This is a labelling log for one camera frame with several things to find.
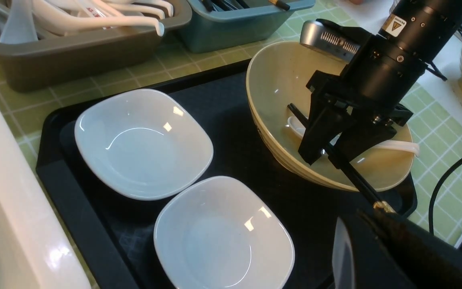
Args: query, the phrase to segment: robotic arm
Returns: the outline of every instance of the robotic arm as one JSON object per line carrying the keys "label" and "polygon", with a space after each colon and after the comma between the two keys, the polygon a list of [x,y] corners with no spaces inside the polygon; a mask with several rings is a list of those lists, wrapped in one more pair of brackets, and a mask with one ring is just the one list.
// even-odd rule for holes
{"label": "robotic arm", "polygon": [[391,214],[349,164],[391,139],[394,124],[405,125],[412,112],[399,101],[426,70],[446,80],[432,61],[461,24],[462,0],[402,0],[377,35],[328,20],[303,25],[302,45],[349,63],[340,75],[315,71],[306,85],[312,92],[309,118],[288,106],[306,126],[298,152],[311,164],[324,148],[373,204],[371,212],[338,219],[336,288],[462,288],[462,252]]}

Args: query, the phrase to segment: white sink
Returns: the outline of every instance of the white sink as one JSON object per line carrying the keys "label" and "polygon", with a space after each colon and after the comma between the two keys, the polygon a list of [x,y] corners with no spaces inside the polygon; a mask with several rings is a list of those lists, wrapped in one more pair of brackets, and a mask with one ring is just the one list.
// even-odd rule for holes
{"label": "white sink", "polygon": [[0,113],[0,289],[90,283]]}

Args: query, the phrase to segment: chopstick in bin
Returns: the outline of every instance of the chopstick in bin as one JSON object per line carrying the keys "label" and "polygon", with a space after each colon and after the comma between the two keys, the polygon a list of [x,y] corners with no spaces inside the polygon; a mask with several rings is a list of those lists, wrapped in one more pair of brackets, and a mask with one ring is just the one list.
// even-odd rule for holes
{"label": "chopstick in bin", "polygon": [[276,7],[283,9],[284,11],[290,10],[290,5],[286,4],[281,0],[268,0],[270,3],[274,4]]}
{"label": "chopstick in bin", "polygon": [[213,9],[213,4],[211,3],[211,0],[200,0],[204,8],[206,8],[206,11],[211,12],[214,11]]}

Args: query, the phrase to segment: bowl rim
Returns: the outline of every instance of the bowl rim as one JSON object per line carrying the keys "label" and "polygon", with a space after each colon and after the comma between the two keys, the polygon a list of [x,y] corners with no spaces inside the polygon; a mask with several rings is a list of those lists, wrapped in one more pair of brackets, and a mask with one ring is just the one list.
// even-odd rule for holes
{"label": "bowl rim", "polygon": [[[252,64],[254,63],[254,60],[256,59],[256,57],[258,57],[258,55],[260,55],[260,53],[262,53],[262,51],[266,50],[266,49],[269,49],[273,46],[279,46],[279,45],[286,45],[286,44],[299,44],[299,42],[297,41],[280,41],[280,42],[275,42],[275,43],[272,43],[272,44],[269,44],[267,46],[265,46],[264,48],[260,49],[260,51],[258,51],[251,59],[251,62],[249,62],[249,66],[247,67],[247,73],[246,73],[246,77],[245,77],[245,88],[247,90],[247,100],[249,101],[249,106],[251,108],[251,111],[252,113],[254,114],[254,117],[257,119],[258,123],[260,124],[260,126],[262,126],[263,130],[268,132],[268,129],[266,128],[266,125],[265,123],[263,122],[263,120],[259,117],[258,115],[258,112],[254,106],[254,103],[252,101],[252,98],[251,98],[251,84],[249,82],[249,75],[251,73],[251,67],[252,67]],[[407,126],[407,124],[404,126],[405,128],[407,128],[407,130],[409,131],[409,137],[411,138],[411,141],[413,141],[413,136],[411,134],[411,131],[409,130],[409,127]],[[343,183],[339,183],[337,181],[334,181],[332,179],[329,179],[317,172],[315,172],[314,170],[310,169],[309,167],[303,165],[299,160],[297,160],[295,157],[293,157],[290,153],[288,153],[285,148],[283,148],[281,146],[281,144],[279,142],[277,142],[277,140],[273,137],[273,135],[271,133],[267,133],[266,136],[268,137],[268,139],[270,139],[270,143],[273,143],[275,144],[275,146],[277,147],[278,151],[282,152],[284,155],[288,156],[288,158],[290,159],[290,161],[292,163],[294,163],[296,165],[296,167],[298,168],[302,168],[302,170],[304,172],[306,172],[306,175],[310,175],[312,176],[311,179],[321,179],[323,180],[324,182],[326,183],[330,183],[331,185],[339,188],[339,189],[343,189],[343,190],[348,190],[348,191],[354,191],[354,192],[358,192],[358,189],[353,186],[353,185],[345,185]],[[409,172],[411,172],[411,167],[413,166],[413,162],[414,162],[414,155],[411,157],[411,162],[409,164],[409,166],[407,167],[407,170],[406,172],[404,173],[404,176],[401,177],[398,181],[396,181],[395,183],[393,183],[392,185],[388,185],[386,187],[383,187],[383,188],[376,188],[376,191],[386,191],[386,190],[389,190],[389,189],[392,189],[394,187],[396,187],[397,185],[399,185],[400,183],[402,183],[404,181],[404,179],[409,175]]]}
{"label": "bowl rim", "polygon": [[181,193],[176,195],[173,199],[171,199],[168,202],[168,204],[165,205],[165,207],[163,207],[160,214],[158,214],[158,217],[156,218],[156,221],[154,222],[153,243],[154,243],[154,251],[158,255],[158,260],[159,260],[162,268],[164,269],[165,274],[167,274],[169,280],[174,284],[174,282],[172,281],[172,276],[169,274],[169,272],[167,270],[165,270],[165,263],[164,263],[164,261],[162,261],[162,258],[160,258],[160,254],[158,254],[158,242],[159,242],[159,241],[157,241],[158,240],[158,226],[159,226],[159,223],[160,223],[160,221],[162,219],[162,216],[164,216],[166,212],[171,211],[171,210],[169,210],[169,207],[172,204],[176,203],[178,201],[178,199],[181,199],[185,194],[190,193],[192,190],[196,189],[198,186],[204,185],[205,183],[208,183],[208,182],[224,181],[224,180],[232,181],[232,182],[236,183],[237,185],[240,185],[244,189],[246,189],[250,193],[252,199],[257,199],[265,207],[265,209],[267,209],[268,211],[270,211],[272,213],[272,217],[275,218],[277,223],[281,226],[281,229],[284,231],[284,233],[288,237],[288,241],[290,242],[290,250],[291,250],[292,258],[290,260],[290,268],[286,272],[286,275],[283,277],[283,281],[281,282],[280,286],[277,288],[277,289],[281,289],[282,287],[284,287],[284,284],[286,284],[286,282],[288,281],[288,278],[292,274],[293,267],[294,267],[294,264],[295,264],[295,247],[294,247],[294,243],[292,241],[292,237],[290,236],[290,233],[288,232],[288,230],[286,230],[283,223],[281,223],[279,218],[275,215],[274,211],[271,210],[270,208],[268,208],[268,206],[265,204],[265,202],[255,192],[253,192],[253,190],[251,190],[247,185],[245,185],[245,183],[242,183],[240,180],[235,179],[233,177],[222,176],[222,175],[213,176],[213,177],[204,179],[202,181],[199,181],[198,183],[194,183],[193,185],[189,186],[188,188],[183,190]]}
{"label": "bowl rim", "polygon": [[[204,167],[202,168],[202,170],[200,172],[198,172],[198,174],[196,176],[194,176],[194,178],[191,181],[185,183],[180,188],[170,190],[169,192],[165,192],[163,194],[155,194],[155,195],[152,195],[152,196],[138,196],[138,195],[133,195],[133,194],[130,194],[130,193],[122,192],[121,189],[119,189],[117,186],[115,186],[114,183],[110,182],[104,175],[101,174],[101,172],[98,172],[98,170],[95,168],[94,164],[91,161],[87,161],[88,159],[90,159],[89,158],[89,153],[87,153],[86,150],[81,149],[80,145],[79,145],[80,142],[81,142],[81,139],[80,139],[81,134],[80,134],[80,131],[79,131],[79,124],[81,123],[81,120],[83,119],[83,117],[86,115],[86,113],[89,110],[95,110],[95,109],[99,108],[100,106],[106,106],[108,101],[110,101],[110,100],[116,101],[116,100],[118,100],[120,98],[126,98],[126,97],[128,97],[130,95],[133,95],[133,94],[136,94],[136,93],[141,93],[141,92],[144,92],[144,91],[145,92],[158,93],[162,97],[166,97],[167,100],[172,102],[172,104],[178,106],[178,108],[180,108],[180,110],[183,111],[184,116],[190,117],[194,121],[196,127],[200,128],[200,130],[202,131],[202,135],[201,135],[202,137],[200,138],[200,140],[201,140],[201,142],[208,142],[209,143],[209,148],[210,148],[210,152],[209,152],[210,154],[209,154],[209,158],[207,160],[207,163],[204,164]],[[194,119],[194,117],[192,117],[192,115],[190,115],[190,113],[188,113],[183,106],[178,104],[178,102],[176,102],[174,99],[172,99],[172,97],[170,97],[166,93],[160,92],[159,90],[152,90],[150,88],[139,88],[137,90],[130,90],[130,91],[127,91],[127,92],[124,92],[124,93],[109,97],[108,99],[105,99],[105,100],[103,100],[101,102],[98,102],[97,104],[95,104],[93,106],[90,106],[89,108],[84,110],[84,112],[82,112],[79,115],[79,117],[77,118],[76,123],[75,123],[75,133],[74,133],[74,135],[75,135],[75,143],[76,143],[76,145],[78,147],[79,153],[81,154],[83,161],[86,163],[88,168],[90,168],[92,173],[95,174],[95,176],[97,176],[97,178],[99,180],[101,180],[105,185],[110,187],[115,192],[117,192],[117,193],[119,193],[119,194],[121,194],[121,195],[123,195],[125,197],[128,197],[130,199],[136,199],[138,201],[156,201],[156,200],[159,200],[159,199],[165,199],[167,197],[173,196],[173,195],[183,191],[184,189],[188,188],[190,185],[195,183],[202,176],[202,174],[204,174],[204,172],[208,169],[209,165],[211,164],[211,161],[213,160],[213,154],[214,154],[213,142],[211,141],[211,139],[208,136],[208,134],[206,133],[206,131]]]}

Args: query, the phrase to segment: black cable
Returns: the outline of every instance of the black cable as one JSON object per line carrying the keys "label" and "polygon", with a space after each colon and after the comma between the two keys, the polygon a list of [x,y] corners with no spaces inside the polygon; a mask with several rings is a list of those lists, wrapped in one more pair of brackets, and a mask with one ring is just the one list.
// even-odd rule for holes
{"label": "black cable", "polygon": [[441,177],[441,179],[436,184],[434,191],[432,192],[431,201],[429,202],[429,233],[434,236],[434,225],[433,225],[433,212],[434,212],[434,202],[436,201],[436,196],[438,196],[438,191],[442,187],[443,183],[447,178],[462,165],[462,158],[459,159],[454,165],[452,165]]}

